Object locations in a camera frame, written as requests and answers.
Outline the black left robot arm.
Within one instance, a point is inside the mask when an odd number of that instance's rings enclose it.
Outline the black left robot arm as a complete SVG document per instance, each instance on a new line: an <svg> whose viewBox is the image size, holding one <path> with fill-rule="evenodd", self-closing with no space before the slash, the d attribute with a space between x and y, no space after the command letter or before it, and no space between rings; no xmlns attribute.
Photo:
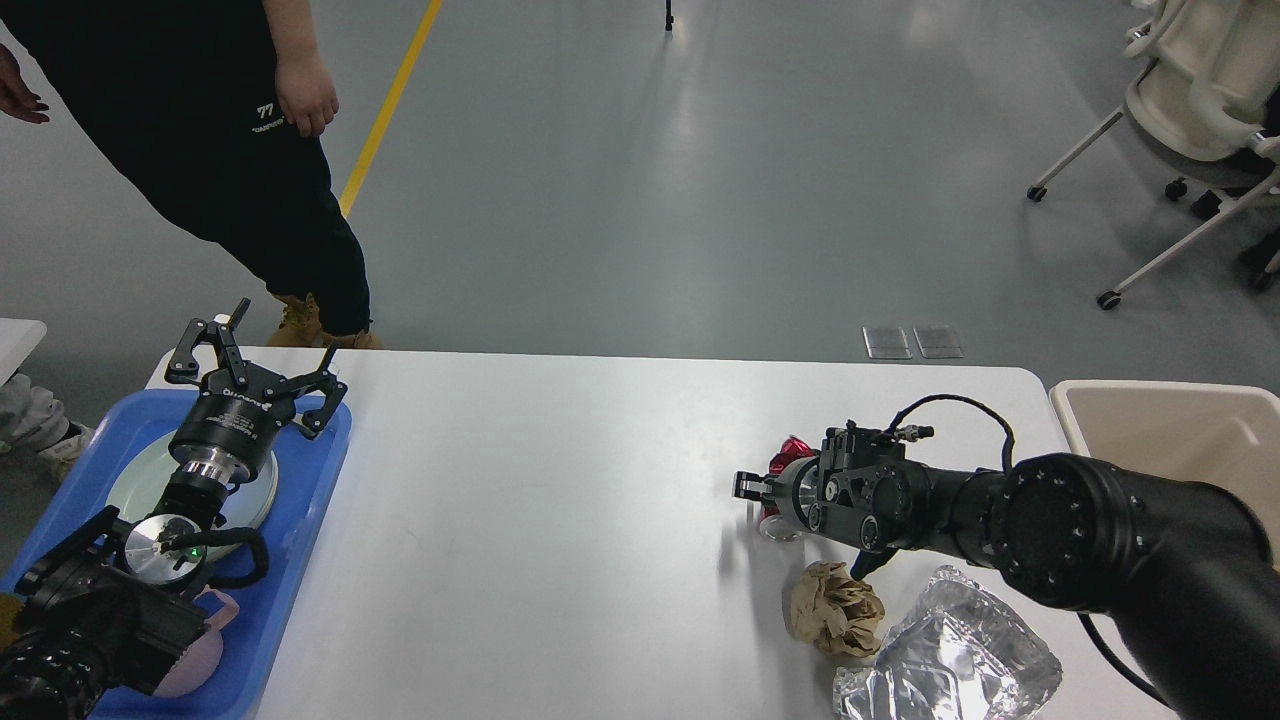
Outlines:
<svg viewBox="0 0 1280 720"><path fill-rule="evenodd" d="M261 694L352 418L334 348L296 377L242 355L248 305L189 322L4 574L5 719L237 719Z"/></svg>

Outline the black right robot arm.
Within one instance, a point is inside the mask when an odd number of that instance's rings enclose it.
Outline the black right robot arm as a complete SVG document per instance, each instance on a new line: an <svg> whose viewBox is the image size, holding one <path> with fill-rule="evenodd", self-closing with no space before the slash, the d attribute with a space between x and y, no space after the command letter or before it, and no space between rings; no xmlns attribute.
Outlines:
<svg viewBox="0 0 1280 720"><path fill-rule="evenodd" d="M1108 664L1181 719L1275 719L1279 579L1268 534L1238 496L1076 454L955 471L906 455L933 436L900 410L884 429L847 421L733 495L795 530L858 551L863 579L901 551L998 571L1027 598L1076 614L1094 634L1112 619L1137 669L1102 639Z"/></svg>

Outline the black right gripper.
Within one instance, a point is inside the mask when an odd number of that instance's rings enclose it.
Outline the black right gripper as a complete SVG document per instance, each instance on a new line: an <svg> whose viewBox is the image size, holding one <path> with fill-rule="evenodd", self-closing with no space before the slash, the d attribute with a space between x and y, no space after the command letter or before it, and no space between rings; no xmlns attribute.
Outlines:
<svg viewBox="0 0 1280 720"><path fill-rule="evenodd" d="M736 471L732 496L756 503L774 503L778 509L778 520L772 525L776 536L815 534L813 518L819 509L822 483L820 460L803 457L791 461L778 475Z"/></svg>

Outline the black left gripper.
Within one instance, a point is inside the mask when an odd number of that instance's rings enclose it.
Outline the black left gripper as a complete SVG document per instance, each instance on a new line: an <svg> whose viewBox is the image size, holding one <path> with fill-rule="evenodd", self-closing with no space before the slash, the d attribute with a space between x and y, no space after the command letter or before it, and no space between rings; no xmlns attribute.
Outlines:
<svg viewBox="0 0 1280 720"><path fill-rule="evenodd" d="M306 439L316 439L348 389L332 368L340 348L334 342L325 347L315 370L294 377L275 374L265 384L265 402L247 397L250 364L234 332L250 306L250 299L242 299L227 316L189 320L165 364L168 384L200 391L169 442L169 454L180 465L223 468L219 479L224 483L255 482L285 425L296 427ZM212 352L212 365L202 369L196 357L198 348ZM300 413L297 402L308 396L320 397L320 405Z"/></svg>

